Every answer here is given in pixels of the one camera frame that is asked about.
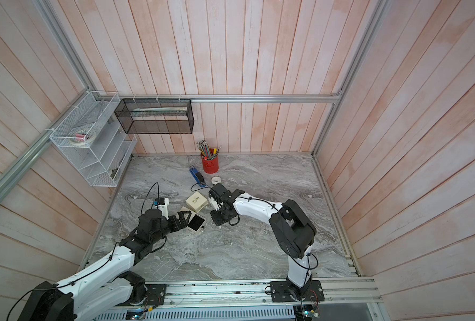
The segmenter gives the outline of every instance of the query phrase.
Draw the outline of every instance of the white tape roll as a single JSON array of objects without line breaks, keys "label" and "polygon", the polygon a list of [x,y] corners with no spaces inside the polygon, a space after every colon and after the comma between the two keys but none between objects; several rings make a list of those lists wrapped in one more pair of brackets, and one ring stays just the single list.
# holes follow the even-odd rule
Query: white tape roll
[{"label": "white tape roll", "polygon": [[221,183],[221,178],[219,176],[214,176],[211,179],[211,182],[212,182],[213,185],[216,185],[217,183]]}]

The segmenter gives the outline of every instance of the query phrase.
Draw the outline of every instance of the black mesh shelf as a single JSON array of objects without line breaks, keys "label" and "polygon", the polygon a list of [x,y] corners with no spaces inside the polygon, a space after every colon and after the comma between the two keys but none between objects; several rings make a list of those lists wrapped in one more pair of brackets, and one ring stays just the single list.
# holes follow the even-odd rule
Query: black mesh shelf
[{"label": "black mesh shelf", "polygon": [[122,99],[115,115],[129,134],[192,133],[195,122],[189,99]]}]

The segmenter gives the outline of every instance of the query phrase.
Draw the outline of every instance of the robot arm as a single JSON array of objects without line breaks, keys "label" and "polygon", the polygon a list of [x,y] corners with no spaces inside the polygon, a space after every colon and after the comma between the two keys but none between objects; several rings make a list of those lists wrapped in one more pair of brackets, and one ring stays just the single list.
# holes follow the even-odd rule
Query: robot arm
[{"label": "robot arm", "polygon": [[304,266],[309,267],[308,255],[316,227],[299,205],[293,200],[285,203],[261,200],[239,189],[231,193],[221,184],[209,191],[209,202],[214,207],[211,217],[217,226],[230,224],[239,215],[256,218],[271,226],[280,248],[289,256],[287,281],[291,293],[301,299],[312,280],[311,271]]},{"label": "robot arm", "polygon": [[[295,201],[268,202],[243,190],[228,191],[216,184],[209,191],[214,210],[211,217],[217,226],[247,215],[269,224],[282,250],[289,256],[287,283],[289,292],[301,300],[311,283],[310,253],[316,228]],[[145,280],[129,269],[161,247],[156,243],[166,235],[188,225],[184,214],[168,217],[167,198],[156,199],[157,208],[139,217],[138,227],[115,247],[112,253],[55,285],[43,282],[31,292],[19,321],[84,321],[107,309],[130,300],[142,304],[146,295]]]},{"label": "robot arm", "polygon": [[55,285],[43,282],[37,286],[18,320],[91,320],[127,300],[131,304],[143,303],[145,280],[129,269],[160,249],[162,246],[155,244],[166,239],[167,234],[188,225],[182,212],[170,217],[164,215],[167,198],[156,202],[157,209],[148,209],[141,215],[138,227],[111,253]]}]

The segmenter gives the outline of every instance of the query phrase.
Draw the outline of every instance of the wooden wall panel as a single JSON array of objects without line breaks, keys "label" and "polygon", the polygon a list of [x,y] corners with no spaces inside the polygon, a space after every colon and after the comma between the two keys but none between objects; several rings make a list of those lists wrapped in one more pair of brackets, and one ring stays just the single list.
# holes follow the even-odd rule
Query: wooden wall panel
[{"label": "wooden wall panel", "polygon": [[[52,0],[97,89],[121,94],[335,93],[376,4]],[[192,153],[201,139],[230,152],[311,151],[326,107],[195,104],[192,135],[139,135],[137,151]]]},{"label": "wooden wall panel", "polygon": [[317,159],[391,319],[474,320],[475,0],[391,4]]},{"label": "wooden wall panel", "polygon": [[[116,13],[105,9],[106,16]],[[121,36],[120,25],[111,27]],[[129,46],[118,54],[134,63]],[[1,0],[0,175],[82,90],[34,3]],[[110,195],[109,189],[90,187],[53,147],[38,159],[0,204],[0,315],[40,282],[76,272]],[[22,306],[16,307],[11,320]]]}]

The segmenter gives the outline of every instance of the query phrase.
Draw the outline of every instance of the gray marble surface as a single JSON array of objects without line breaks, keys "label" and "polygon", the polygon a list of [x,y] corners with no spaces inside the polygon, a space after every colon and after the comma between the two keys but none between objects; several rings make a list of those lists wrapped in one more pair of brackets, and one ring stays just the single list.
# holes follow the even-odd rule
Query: gray marble surface
[{"label": "gray marble surface", "polygon": [[[228,190],[242,189],[254,197],[284,202],[293,199],[316,226],[312,253],[319,266],[317,277],[350,276],[337,232],[323,198],[310,155],[225,155],[219,156],[219,171],[202,171],[198,156],[138,157],[131,161],[123,184],[107,218],[89,262],[109,253],[137,226],[143,199],[150,186],[159,182],[160,196],[170,198],[169,213],[176,213],[192,195],[195,183],[189,172],[194,165],[206,182],[220,176]],[[207,197],[208,189],[200,190]],[[154,188],[145,202],[151,207]],[[287,255],[280,249],[271,228],[258,220],[241,216],[237,226],[215,226],[209,206],[200,214],[207,219],[204,230],[189,229],[168,235],[159,251],[149,254],[132,270],[147,281],[285,278]]]}]

